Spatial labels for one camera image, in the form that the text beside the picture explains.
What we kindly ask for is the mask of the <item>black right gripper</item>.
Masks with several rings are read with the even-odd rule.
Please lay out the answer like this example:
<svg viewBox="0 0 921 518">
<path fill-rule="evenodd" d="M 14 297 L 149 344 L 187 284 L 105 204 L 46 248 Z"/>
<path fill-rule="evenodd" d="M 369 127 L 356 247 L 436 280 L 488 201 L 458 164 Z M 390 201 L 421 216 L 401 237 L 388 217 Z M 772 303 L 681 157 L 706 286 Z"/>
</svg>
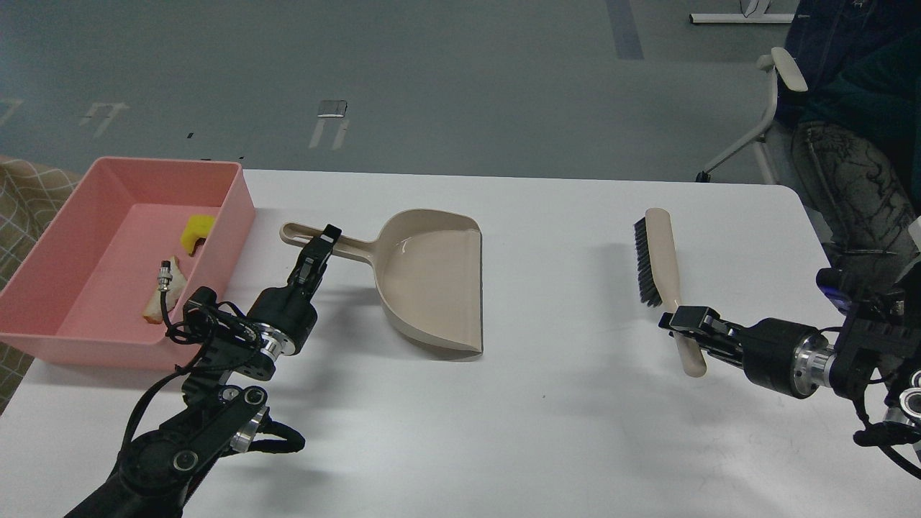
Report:
<svg viewBox="0 0 921 518">
<path fill-rule="evenodd" d="M 735 368 L 748 381 L 784 396 L 804 399 L 819 387 L 830 388 L 836 353 L 815 327 L 764 319 L 741 331 L 710 307 L 678 306 L 664 312 L 658 327 L 682 345 L 698 345 Z"/>
</svg>

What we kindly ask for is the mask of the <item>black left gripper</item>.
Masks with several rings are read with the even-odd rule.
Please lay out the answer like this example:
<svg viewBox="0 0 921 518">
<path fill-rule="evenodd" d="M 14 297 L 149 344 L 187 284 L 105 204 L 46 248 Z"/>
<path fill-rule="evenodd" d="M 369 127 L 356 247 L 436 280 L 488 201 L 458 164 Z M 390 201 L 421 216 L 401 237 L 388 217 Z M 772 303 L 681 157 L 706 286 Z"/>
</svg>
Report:
<svg viewBox="0 0 921 518">
<path fill-rule="evenodd" d="M 295 356 L 302 351 L 318 320 L 318 312 L 312 304 L 313 288 L 319 288 L 342 230 L 332 225 L 317 230 L 296 224 L 287 225 L 287 229 L 291 240 L 308 239 L 287 278 L 288 286 L 270 286 L 260 292 L 247 318 L 285 335 L 288 345 L 284 354 Z"/>
</svg>

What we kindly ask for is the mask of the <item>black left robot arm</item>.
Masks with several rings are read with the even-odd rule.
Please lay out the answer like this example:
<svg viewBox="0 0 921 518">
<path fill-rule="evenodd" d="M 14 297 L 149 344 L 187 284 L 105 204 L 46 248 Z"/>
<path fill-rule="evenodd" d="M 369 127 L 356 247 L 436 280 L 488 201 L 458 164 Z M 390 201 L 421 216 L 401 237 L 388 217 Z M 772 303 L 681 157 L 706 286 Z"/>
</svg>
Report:
<svg viewBox="0 0 921 518">
<path fill-rule="evenodd" d="M 260 292 L 250 311 L 200 286 L 181 320 L 163 314 L 165 336 L 197 345 L 194 357 L 156 381 L 132 410 L 111 474 L 71 517 L 180 517 L 224 457 L 295 453 L 303 436 L 271 417 L 260 386 L 276 361 L 302 351 L 318 320 L 312 299 L 342 232 L 308 239 L 283 286 Z"/>
</svg>

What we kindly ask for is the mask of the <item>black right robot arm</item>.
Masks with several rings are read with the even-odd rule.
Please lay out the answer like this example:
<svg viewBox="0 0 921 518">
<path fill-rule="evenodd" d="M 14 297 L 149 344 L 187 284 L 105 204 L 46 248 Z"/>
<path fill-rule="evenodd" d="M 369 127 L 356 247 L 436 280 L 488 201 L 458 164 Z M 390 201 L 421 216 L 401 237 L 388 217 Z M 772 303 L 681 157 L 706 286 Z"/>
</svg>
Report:
<svg viewBox="0 0 921 518">
<path fill-rule="evenodd" d="M 743 327 L 701 306 L 678 306 L 658 325 L 740 368 L 756 386 L 796 399 L 831 389 L 852 403 L 861 421 L 854 443 L 881 450 L 917 478 L 919 463 L 896 447 L 919 449 L 919 299 L 908 280 L 872 291 L 855 274 L 823 268 L 815 281 L 843 315 L 837 327 L 776 318 Z"/>
</svg>

